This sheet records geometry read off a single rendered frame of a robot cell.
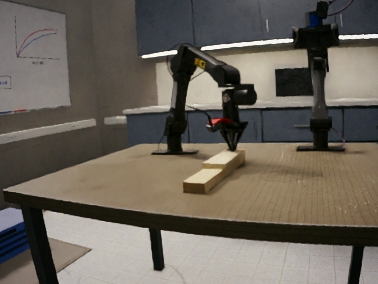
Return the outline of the light wooden bar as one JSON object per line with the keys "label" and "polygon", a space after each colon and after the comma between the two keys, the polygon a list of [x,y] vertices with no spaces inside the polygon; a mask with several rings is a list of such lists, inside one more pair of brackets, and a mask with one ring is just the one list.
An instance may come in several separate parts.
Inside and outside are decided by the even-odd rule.
{"label": "light wooden bar", "polygon": [[183,192],[205,194],[245,161],[245,154],[226,169],[206,169],[183,181]]}

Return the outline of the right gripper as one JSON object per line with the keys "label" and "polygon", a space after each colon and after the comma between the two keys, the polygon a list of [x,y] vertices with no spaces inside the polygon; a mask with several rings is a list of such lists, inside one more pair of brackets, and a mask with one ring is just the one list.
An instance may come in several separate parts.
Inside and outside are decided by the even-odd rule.
{"label": "right gripper", "polygon": [[[222,112],[223,112],[223,118],[213,118],[212,123],[213,125],[216,125],[217,123],[221,121],[223,127],[222,129],[220,129],[220,133],[222,137],[224,138],[224,140],[226,141],[229,147],[229,150],[233,149],[234,151],[237,149],[238,142],[244,132],[244,129],[247,129],[248,121],[244,121],[244,122],[240,121],[239,106],[234,106],[234,109],[232,109],[232,107],[227,107],[226,109],[226,106],[222,106]],[[236,141],[235,141],[234,133],[235,135],[237,133]],[[227,137],[227,134],[229,136],[229,139]],[[234,141],[235,141],[235,145],[234,145]]]}

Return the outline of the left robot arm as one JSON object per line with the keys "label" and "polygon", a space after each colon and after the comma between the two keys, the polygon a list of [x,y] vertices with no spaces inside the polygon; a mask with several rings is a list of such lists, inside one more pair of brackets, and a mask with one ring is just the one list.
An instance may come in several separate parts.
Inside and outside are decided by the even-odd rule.
{"label": "left robot arm", "polygon": [[[315,16],[327,18],[329,8],[329,2],[326,0],[318,0],[316,11],[310,11],[305,13],[306,26],[310,26],[309,15],[315,14]],[[313,132],[313,146],[297,146],[296,151],[333,151],[344,152],[344,146],[328,146],[328,131],[332,128],[332,117],[330,119],[330,127],[328,129],[328,110],[325,102],[325,79],[326,68],[329,73],[329,61],[328,61],[328,48],[318,49],[306,49],[308,60],[308,73],[311,73],[313,81],[314,101],[312,107],[312,117],[310,117],[310,131]],[[317,51],[319,50],[319,51]],[[326,53],[325,53],[326,50]],[[322,53],[321,53],[322,52]],[[308,54],[309,53],[309,54]],[[314,54],[317,53],[317,58]],[[323,57],[324,56],[324,57]],[[313,58],[311,58],[313,57]],[[310,59],[309,59],[310,58]],[[311,69],[309,64],[311,63]],[[322,69],[323,67],[323,69]],[[328,147],[327,147],[328,146]],[[344,148],[343,150],[341,148]]]}

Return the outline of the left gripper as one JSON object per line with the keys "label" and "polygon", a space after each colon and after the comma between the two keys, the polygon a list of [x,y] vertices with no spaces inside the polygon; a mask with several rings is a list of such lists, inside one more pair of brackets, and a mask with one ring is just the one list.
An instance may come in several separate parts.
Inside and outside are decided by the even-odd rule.
{"label": "left gripper", "polygon": [[[340,45],[338,24],[319,25],[319,20],[326,18],[315,16],[315,14],[309,15],[309,17],[310,26],[306,26],[306,28],[299,28],[299,30],[298,26],[292,27],[292,39],[294,49],[317,49]],[[333,29],[335,29],[334,36]]]}

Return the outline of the pale wooden slat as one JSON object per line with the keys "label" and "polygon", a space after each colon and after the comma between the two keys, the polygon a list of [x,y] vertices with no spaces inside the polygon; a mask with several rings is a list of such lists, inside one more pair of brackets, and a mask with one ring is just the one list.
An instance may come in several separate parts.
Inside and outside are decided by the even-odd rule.
{"label": "pale wooden slat", "polygon": [[237,149],[230,151],[226,149],[216,156],[202,163],[202,168],[206,169],[226,169],[240,157],[246,154],[246,149]]}

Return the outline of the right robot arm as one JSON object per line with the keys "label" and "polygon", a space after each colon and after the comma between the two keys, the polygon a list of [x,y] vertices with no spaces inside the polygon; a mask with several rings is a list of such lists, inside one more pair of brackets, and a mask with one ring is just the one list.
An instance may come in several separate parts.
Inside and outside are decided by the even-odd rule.
{"label": "right robot arm", "polygon": [[[195,47],[202,50],[201,46]],[[155,150],[151,152],[152,155],[193,155],[198,152],[198,149],[183,149],[181,145],[181,135],[184,134],[186,130],[187,120],[185,119],[185,105],[180,100],[180,93],[184,86],[191,80],[191,76],[194,75],[197,69],[195,65],[198,65],[203,71],[208,70],[206,73],[217,82],[217,88],[234,87],[221,92],[222,106],[226,106],[226,109],[227,106],[232,106],[234,109],[236,105],[254,105],[257,102],[257,93],[254,84],[241,84],[241,74],[237,68],[232,65],[224,65],[209,70],[225,63],[217,61],[195,47],[180,45],[171,59],[170,69],[173,73],[173,90],[170,110],[168,117],[166,117],[167,124],[165,123],[166,126],[163,133],[163,136],[167,136],[168,151]],[[181,94],[181,99],[185,104],[188,85]]]}

